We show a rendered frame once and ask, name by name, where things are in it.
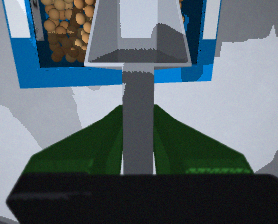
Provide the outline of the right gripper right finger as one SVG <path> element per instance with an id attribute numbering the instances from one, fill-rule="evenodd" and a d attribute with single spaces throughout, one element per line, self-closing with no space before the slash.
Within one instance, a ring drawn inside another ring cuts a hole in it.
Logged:
<path id="1" fill-rule="evenodd" d="M 157 104 L 153 150 L 156 174 L 255 174 L 242 153 L 176 120 Z"/>

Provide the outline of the blue dog food box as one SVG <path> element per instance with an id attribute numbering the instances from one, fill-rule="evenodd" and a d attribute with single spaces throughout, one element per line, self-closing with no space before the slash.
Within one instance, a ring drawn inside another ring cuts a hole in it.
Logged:
<path id="1" fill-rule="evenodd" d="M 192 67 L 154 70 L 154 83 L 211 81 L 222 0 L 183 0 Z M 18 80 L 29 88 L 122 85 L 122 70 L 51 58 L 41 0 L 2 0 Z"/>

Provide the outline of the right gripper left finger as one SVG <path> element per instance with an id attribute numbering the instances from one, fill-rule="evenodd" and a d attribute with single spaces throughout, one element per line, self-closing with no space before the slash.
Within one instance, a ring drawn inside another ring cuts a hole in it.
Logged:
<path id="1" fill-rule="evenodd" d="M 32 155 L 21 175 L 31 172 L 117 175 L 121 174 L 122 154 L 123 108 L 118 105 L 99 121 Z"/>

